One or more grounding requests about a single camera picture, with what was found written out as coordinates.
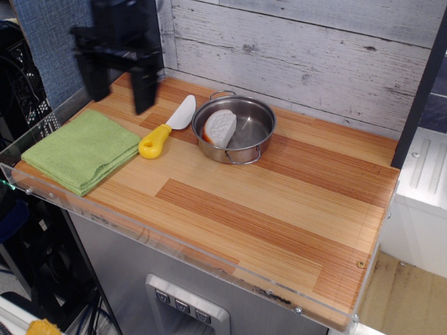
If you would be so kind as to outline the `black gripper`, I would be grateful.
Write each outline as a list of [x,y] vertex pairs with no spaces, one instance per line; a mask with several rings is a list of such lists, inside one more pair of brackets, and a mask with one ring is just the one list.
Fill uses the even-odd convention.
[[153,106],[163,68],[155,1],[90,1],[93,23],[74,26],[74,55],[95,102],[110,94],[108,71],[131,74],[135,113]]

